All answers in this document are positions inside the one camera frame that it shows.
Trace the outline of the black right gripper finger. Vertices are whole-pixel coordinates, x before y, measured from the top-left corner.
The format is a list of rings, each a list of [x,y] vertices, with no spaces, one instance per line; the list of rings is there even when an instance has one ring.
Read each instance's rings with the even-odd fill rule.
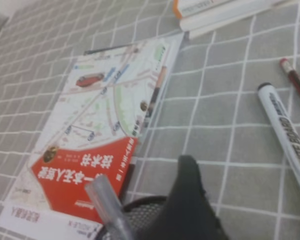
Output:
[[[191,155],[178,158],[177,176],[167,199],[141,240],[228,240],[206,198],[199,165]]]

